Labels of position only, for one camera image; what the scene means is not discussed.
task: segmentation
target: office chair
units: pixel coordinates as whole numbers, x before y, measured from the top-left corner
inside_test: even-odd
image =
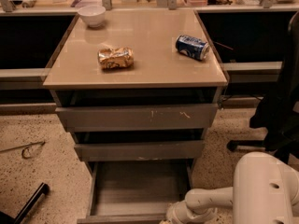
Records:
[[[26,217],[28,212],[31,210],[31,208],[35,205],[37,200],[42,194],[48,194],[49,192],[49,186],[45,183],[42,183],[39,188],[36,190],[36,192],[33,194],[33,196],[30,198],[30,200],[27,202],[27,204],[23,207],[23,209],[19,212],[19,214],[13,218],[3,212],[0,212],[0,223],[1,224],[20,224],[22,220]]]
[[[250,128],[267,129],[263,141],[232,140],[227,147],[264,147],[276,151],[274,156],[288,163],[289,155],[299,158],[299,12],[288,27],[288,44],[277,83],[258,104],[250,119]]]

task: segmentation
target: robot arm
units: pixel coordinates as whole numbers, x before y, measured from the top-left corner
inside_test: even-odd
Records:
[[[233,207],[234,224],[292,224],[299,214],[299,173],[273,156],[252,152],[237,164],[233,187],[191,189],[168,208],[164,223],[203,223],[217,215],[217,207]]]

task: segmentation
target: bowl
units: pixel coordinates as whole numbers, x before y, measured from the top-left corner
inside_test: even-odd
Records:
[[[105,12],[106,9],[98,5],[90,5],[78,10],[81,19],[90,27],[98,27],[102,25],[105,19]]]

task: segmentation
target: crumpled foil wrapper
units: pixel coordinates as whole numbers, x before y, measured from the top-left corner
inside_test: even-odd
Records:
[[[134,64],[133,51],[129,48],[100,49],[98,61],[102,69],[127,68]]]

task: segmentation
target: soda can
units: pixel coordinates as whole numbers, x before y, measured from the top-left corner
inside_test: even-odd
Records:
[[[209,45],[207,42],[196,37],[180,35],[176,42],[176,49],[179,53],[194,58],[195,60],[202,61],[209,51]]]

